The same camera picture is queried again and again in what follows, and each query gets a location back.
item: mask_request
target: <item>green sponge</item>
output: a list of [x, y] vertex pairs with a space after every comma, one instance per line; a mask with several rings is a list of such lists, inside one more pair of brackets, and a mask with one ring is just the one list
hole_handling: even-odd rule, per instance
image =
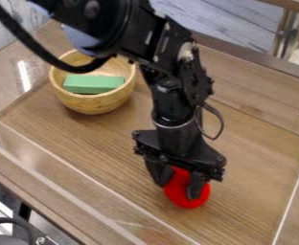
[[68, 75], [64, 89], [82, 95], [99, 95], [116, 89], [124, 84], [123, 77]]

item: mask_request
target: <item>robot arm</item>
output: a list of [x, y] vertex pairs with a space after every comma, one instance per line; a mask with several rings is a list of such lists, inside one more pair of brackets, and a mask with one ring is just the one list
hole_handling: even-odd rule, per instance
[[221, 119], [221, 133], [225, 122], [221, 113], [206, 103], [214, 94], [214, 80], [201, 66], [193, 33], [159, 14], [149, 0], [28, 1], [64, 24], [75, 47], [98, 58], [87, 68], [99, 68], [118, 54], [139, 63], [153, 92], [157, 130], [134, 133], [135, 153], [145, 157], [161, 187], [169, 183], [177, 167], [187, 170], [191, 173], [187, 198], [198, 199], [210, 180], [223, 180], [226, 158], [202, 137], [202, 108]]

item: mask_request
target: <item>red object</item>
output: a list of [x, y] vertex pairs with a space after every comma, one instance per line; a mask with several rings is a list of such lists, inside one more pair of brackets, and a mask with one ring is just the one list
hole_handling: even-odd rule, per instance
[[175, 167], [174, 170], [174, 176], [171, 177], [169, 184], [165, 186], [165, 194], [177, 206], [185, 209], [195, 209], [209, 200], [211, 187], [209, 184], [206, 184], [199, 199], [189, 200], [187, 186], [190, 184], [191, 174], [189, 171], [179, 167]]

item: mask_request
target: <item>green block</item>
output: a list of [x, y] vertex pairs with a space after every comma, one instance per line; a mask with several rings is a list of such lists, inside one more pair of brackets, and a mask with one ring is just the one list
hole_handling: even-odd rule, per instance
[[99, 95], [120, 87], [126, 82], [123, 77], [68, 75], [64, 89], [82, 95]]

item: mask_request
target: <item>red ball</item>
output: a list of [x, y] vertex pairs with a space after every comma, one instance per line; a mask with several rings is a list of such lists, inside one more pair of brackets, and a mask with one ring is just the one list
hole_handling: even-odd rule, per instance
[[165, 194], [177, 206], [185, 209], [195, 209], [209, 200], [211, 187], [206, 184], [199, 199], [189, 200], [187, 187], [190, 184], [191, 173], [179, 167], [174, 167], [174, 170], [174, 176], [171, 177], [169, 184], [165, 186]]

